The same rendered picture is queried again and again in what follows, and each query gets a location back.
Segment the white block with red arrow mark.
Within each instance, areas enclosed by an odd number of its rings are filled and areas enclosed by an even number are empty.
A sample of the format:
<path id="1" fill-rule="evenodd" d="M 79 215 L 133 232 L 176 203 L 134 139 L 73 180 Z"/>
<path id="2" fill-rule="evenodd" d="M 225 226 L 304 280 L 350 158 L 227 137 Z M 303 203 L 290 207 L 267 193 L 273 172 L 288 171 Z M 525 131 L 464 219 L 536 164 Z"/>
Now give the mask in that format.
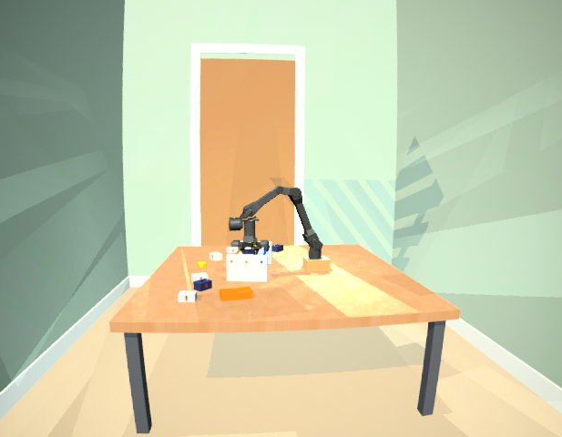
<path id="1" fill-rule="evenodd" d="M 181 290 L 178 294 L 178 302 L 193 303 L 197 299 L 196 290 Z"/>

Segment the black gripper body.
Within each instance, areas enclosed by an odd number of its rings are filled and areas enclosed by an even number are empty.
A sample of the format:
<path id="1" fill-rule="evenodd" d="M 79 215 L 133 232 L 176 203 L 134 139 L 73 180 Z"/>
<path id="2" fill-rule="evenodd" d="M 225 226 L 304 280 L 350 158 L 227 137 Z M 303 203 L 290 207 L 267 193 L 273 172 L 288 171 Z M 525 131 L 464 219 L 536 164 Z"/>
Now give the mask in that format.
<path id="1" fill-rule="evenodd" d="M 244 230 L 244 235 L 247 234 L 247 236 L 250 236 L 250 234 L 252 234 L 255 238 L 255 230 Z M 257 248 L 268 248 L 269 247 L 269 241 L 268 240 L 261 240 L 261 242 L 257 242 L 257 245 L 253 245 L 253 246 L 257 246 Z M 240 242 L 239 240 L 233 240 L 230 243 L 230 247 L 231 248 L 243 248 L 243 242 Z"/>

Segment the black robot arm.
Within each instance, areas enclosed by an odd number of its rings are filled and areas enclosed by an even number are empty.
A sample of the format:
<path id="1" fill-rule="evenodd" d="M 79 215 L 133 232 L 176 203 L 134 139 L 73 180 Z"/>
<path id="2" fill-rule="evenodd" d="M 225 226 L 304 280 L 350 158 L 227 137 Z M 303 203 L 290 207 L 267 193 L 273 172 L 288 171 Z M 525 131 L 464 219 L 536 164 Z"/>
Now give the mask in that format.
<path id="1" fill-rule="evenodd" d="M 259 221 L 259 220 L 254 215 L 259 211 L 259 209 L 263 205 L 268 203 L 270 200 L 272 200 L 279 194 L 289 196 L 291 202 L 294 204 L 298 212 L 299 218 L 301 220 L 301 224 L 304 229 L 304 233 L 302 234 L 302 236 L 304 238 L 304 241 L 306 241 L 306 243 L 308 243 L 310 247 L 310 249 L 308 250 L 308 258 L 310 260 L 322 259 L 323 244 L 320 242 L 319 237 L 317 236 L 316 232 L 312 228 L 312 225 L 309 221 L 306 210 L 302 203 L 302 193 L 299 188 L 285 188 L 282 186 L 275 187 L 273 190 L 265 194 L 263 197 L 246 205 L 243 208 L 243 212 L 240 214 L 238 218 L 230 218 L 229 231 L 243 229 L 243 221 L 244 221 L 244 230 L 255 230 L 255 221 Z M 252 216 L 254 216 L 254 218 L 249 218 Z M 253 245 L 257 245 L 257 238 L 254 238 L 252 234 L 250 234 L 250 236 L 247 236 L 247 234 L 245 234 L 243 236 L 243 247 L 253 248 Z"/>

